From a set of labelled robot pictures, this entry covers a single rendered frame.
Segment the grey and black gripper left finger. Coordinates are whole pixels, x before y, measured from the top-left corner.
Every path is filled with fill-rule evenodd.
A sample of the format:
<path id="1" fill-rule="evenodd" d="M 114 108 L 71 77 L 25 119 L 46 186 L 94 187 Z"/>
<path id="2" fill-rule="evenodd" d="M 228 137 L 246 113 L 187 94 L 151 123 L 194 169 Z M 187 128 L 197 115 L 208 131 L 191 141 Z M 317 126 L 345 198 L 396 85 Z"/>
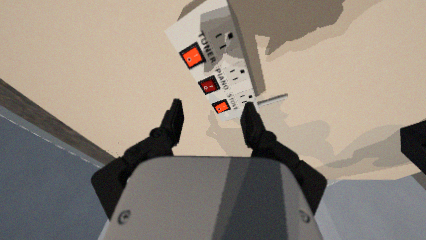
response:
<path id="1" fill-rule="evenodd" d="M 172 148 L 179 143 L 183 123 L 182 101 L 174 98 L 170 110 L 165 112 L 160 127 L 152 129 L 149 137 L 129 147 L 123 156 L 119 156 L 93 174 L 91 183 L 109 221 L 135 168 L 146 159 L 174 155 Z"/>

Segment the grey power strip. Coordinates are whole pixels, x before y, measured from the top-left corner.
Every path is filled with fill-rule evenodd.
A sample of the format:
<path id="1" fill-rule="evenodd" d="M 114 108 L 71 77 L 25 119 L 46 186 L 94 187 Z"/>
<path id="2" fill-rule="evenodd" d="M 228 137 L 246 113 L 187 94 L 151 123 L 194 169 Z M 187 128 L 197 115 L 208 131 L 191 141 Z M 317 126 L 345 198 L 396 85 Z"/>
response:
<path id="1" fill-rule="evenodd" d="M 288 98 L 257 105 L 226 0 L 206 0 L 164 32 L 222 122 L 240 119 L 247 102 L 258 112 Z"/>

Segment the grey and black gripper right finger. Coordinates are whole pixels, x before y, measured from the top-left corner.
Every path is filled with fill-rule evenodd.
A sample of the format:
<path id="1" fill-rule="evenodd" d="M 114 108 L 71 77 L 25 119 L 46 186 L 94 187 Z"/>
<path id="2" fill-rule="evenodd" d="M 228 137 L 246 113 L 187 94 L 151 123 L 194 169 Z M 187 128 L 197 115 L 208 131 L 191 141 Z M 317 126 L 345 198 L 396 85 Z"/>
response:
<path id="1" fill-rule="evenodd" d="M 300 160 L 293 150 L 277 141 L 273 132 L 265 129 L 253 102 L 245 103 L 240 123 L 245 145 L 252 149 L 250 157 L 269 158 L 287 165 L 298 181 L 315 216 L 327 186 L 326 178 L 305 161 Z"/>

